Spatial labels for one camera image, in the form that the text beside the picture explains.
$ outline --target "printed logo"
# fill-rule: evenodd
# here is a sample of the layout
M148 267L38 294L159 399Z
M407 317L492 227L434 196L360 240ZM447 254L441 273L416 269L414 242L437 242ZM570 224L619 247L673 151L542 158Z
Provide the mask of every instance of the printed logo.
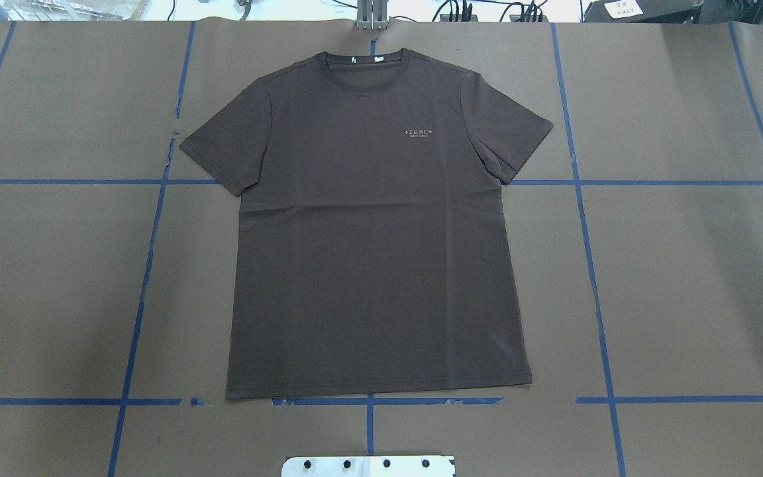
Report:
M429 134L432 134L430 129L406 129L405 136L409 138L428 138Z

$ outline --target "t-shirt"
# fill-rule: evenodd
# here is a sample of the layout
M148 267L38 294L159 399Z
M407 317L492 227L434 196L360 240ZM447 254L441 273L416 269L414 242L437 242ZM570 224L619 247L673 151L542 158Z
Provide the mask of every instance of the t-shirt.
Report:
M552 127L408 49L246 87L179 146L242 196L227 399L530 383L501 184Z

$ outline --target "label sticker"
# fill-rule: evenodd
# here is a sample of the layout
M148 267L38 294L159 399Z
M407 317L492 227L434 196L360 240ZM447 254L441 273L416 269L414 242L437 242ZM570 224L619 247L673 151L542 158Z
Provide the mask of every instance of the label sticker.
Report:
M635 0L606 3L605 9L608 10L608 15L611 15L611 18L627 18L644 14Z

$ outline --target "crew neck collar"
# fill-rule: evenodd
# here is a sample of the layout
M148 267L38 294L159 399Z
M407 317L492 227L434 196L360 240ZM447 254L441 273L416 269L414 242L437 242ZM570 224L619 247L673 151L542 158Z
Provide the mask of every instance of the crew neck collar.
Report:
M379 91L386 89L402 78L405 70L408 68L408 62L411 59L411 51L405 48L400 51L390 52L390 54L376 54L366 56L345 56L330 54L330 52L321 52L317 54L317 64L320 66L320 72L326 76L336 87L348 91ZM384 82L371 85L370 87L358 87L340 79L332 70L329 64L390 64L399 62L399 66L393 76L387 78Z

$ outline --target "cable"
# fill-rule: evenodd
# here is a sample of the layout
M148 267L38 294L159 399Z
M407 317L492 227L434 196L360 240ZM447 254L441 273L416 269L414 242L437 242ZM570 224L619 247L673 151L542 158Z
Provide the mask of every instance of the cable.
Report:
M470 0L470 2L496 3L497 5L511 5L514 2L499 2L498 0Z
M455 7L458 6L458 0L446 0L445 2L441 3L439 7L437 7L437 11L435 12L435 15L432 16L432 21L435 21L437 18L437 15L440 14L440 11L443 10L443 7L446 6L446 4L449 4L449 21L452 21L452 3L455 3Z
M237 0L243 6L243 15L240 17L244 21L249 16L249 12L252 11L252 0Z
M345 6L345 7L349 7L349 8L351 8L351 9L356 9L356 10L358 9L358 7L357 7L357 6L354 6L354 5L350 5L350 4L348 4L348 3L343 3L343 2L341 2L340 0L331 0L331 1L332 1L332 2L334 2L334 3L340 3L341 5L343 5L343 6Z
M505 7L505 10L502 11L502 16L499 18L499 23L502 23L502 20L505 19L505 14L508 13L508 9L510 9L512 6L520 5L520 17L523 16L523 10L526 9L526 5L523 5L520 2L511 2L508 3L508 6Z

